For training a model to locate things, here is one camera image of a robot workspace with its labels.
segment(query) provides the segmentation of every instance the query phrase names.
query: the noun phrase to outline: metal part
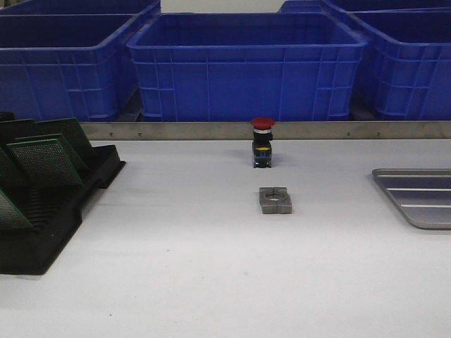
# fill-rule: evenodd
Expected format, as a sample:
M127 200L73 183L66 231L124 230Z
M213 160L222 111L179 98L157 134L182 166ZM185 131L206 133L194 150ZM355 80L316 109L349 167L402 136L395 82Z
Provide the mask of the metal part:
M260 205L264 214L292 212L291 198L284 187L260 188Z
M410 224L451 230L451 169L378 169L373 176Z
M246 122L81 123L90 140L252 139ZM280 122L277 139L449 139L451 121Z

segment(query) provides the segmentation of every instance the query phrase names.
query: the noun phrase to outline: black plastic holder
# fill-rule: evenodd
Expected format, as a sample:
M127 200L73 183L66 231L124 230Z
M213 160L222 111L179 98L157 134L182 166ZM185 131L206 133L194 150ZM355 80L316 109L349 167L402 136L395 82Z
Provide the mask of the black plastic holder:
M115 146L94 148L83 186L5 189L33 224L32 229L0 232L0 273L43 275L82 223L82 206L97 189L106 189L125 162Z

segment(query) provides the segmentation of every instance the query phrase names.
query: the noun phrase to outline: white workbench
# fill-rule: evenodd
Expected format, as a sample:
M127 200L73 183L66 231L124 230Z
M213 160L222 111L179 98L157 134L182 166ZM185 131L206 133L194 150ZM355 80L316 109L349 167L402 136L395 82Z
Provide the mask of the white workbench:
M451 232L371 178L451 168L451 141L274 142L272 169L251 142L116 144L127 165L47 274L0 276L0 337L451 337ZM261 214L273 186L292 215Z

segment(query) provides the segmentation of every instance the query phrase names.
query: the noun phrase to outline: stainless steel tray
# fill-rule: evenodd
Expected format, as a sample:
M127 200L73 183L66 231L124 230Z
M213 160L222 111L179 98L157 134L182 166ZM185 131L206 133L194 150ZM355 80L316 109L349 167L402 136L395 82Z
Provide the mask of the stainless steel tray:
M377 169L373 176L410 224L451 230L451 169Z

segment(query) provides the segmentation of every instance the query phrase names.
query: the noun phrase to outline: metal strip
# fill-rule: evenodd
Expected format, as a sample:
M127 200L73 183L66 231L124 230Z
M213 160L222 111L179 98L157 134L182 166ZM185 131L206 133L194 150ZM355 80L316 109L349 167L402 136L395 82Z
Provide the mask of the metal strip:
M81 123L91 140L232 140L253 137L246 122ZM451 121L281 122L274 139L449 139Z

